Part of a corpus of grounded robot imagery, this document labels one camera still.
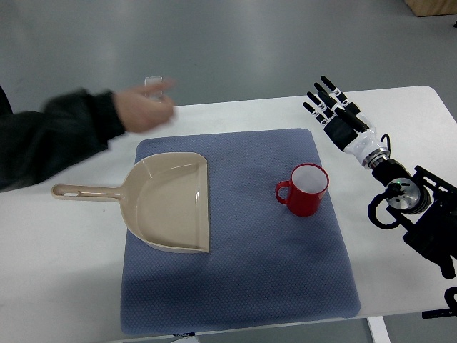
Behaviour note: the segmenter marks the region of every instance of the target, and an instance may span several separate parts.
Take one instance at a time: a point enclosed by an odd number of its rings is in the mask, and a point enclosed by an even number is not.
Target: mug rim
[[[326,180],[327,180],[326,186],[325,186],[321,191],[319,191],[319,192],[312,192],[312,193],[311,193],[311,192],[302,191],[301,189],[299,189],[299,188],[297,187],[297,185],[295,184],[295,182],[293,182],[292,176],[293,176],[293,173],[294,173],[298,168],[300,168],[301,166],[314,166],[314,167],[320,169],[320,170],[323,172],[323,174],[326,176]],[[322,193],[322,192],[325,192],[325,191],[328,189],[328,186],[330,185],[330,178],[328,177],[327,171],[326,171],[322,166],[319,166],[318,164],[311,163],[311,162],[302,163],[302,164],[299,164],[298,166],[296,166],[295,168],[293,168],[293,171],[291,172],[291,178],[290,178],[289,181],[290,181],[291,184],[293,184],[293,186],[294,186],[298,191],[300,191],[300,192],[302,192],[302,193],[305,193],[305,194],[320,194],[320,193]]]

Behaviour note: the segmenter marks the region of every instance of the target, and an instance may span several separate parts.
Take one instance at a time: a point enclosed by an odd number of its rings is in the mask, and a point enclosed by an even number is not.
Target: robotic hand
[[[457,259],[457,188],[420,166],[416,166],[416,173],[411,176],[401,164],[391,159],[388,135],[379,140],[376,128],[365,114],[325,76],[321,80],[334,96],[315,83],[317,96],[311,92],[307,95],[318,109],[307,102],[303,106],[321,123],[327,136],[341,151],[354,155],[386,188],[369,204],[368,218],[381,229],[403,225],[407,230],[404,242],[437,264],[443,277],[454,278],[452,257]],[[387,146],[383,143],[384,138],[387,138]],[[433,192],[433,203],[427,188]],[[384,199],[388,203],[386,210],[395,219],[390,224],[381,223],[376,216],[376,209]],[[415,224],[404,216],[420,213],[423,215]],[[451,287],[445,293],[446,302],[453,312],[449,315],[457,315],[456,295],[457,287]]]

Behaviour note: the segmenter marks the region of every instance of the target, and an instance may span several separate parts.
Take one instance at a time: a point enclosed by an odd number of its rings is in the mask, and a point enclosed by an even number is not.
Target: jacket sleeve
[[[108,149],[108,140],[125,131],[112,96],[110,91],[92,96],[80,90],[52,99],[42,112],[18,114],[11,112],[4,96],[0,192],[37,184]]]

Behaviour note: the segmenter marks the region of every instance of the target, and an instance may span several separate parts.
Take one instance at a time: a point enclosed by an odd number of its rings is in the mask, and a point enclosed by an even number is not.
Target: mug handle
[[[284,205],[287,205],[288,200],[283,199],[279,196],[279,189],[284,188],[284,187],[290,187],[290,185],[291,185],[290,181],[281,181],[281,182],[278,182],[278,184],[276,185],[276,188],[275,188],[276,198],[278,199],[279,202],[281,202]]]

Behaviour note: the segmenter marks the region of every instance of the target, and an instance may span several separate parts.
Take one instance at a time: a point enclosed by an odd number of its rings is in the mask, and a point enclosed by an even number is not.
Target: concrete floor
[[[2,0],[0,84],[21,111],[78,87],[116,91],[151,75],[177,80],[169,95],[187,105],[302,95],[325,74],[344,91],[431,86],[456,118],[456,20],[416,18],[403,0]],[[455,317],[385,320],[392,342],[457,340]],[[371,337],[353,320],[201,341]]]

